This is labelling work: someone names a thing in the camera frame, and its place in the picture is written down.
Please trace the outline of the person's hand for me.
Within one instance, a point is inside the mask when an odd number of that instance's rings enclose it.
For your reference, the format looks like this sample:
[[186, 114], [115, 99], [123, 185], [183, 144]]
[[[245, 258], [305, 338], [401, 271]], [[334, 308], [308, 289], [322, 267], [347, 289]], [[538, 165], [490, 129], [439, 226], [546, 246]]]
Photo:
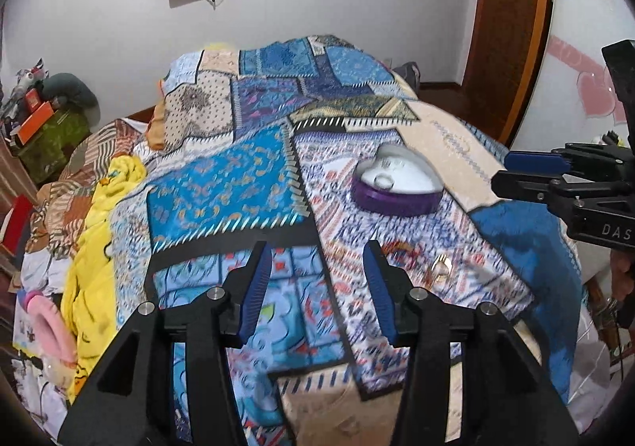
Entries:
[[611, 290], [612, 297], [617, 301], [623, 301], [634, 290], [634, 279], [629, 274], [633, 264], [633, 253], [611, 250]]

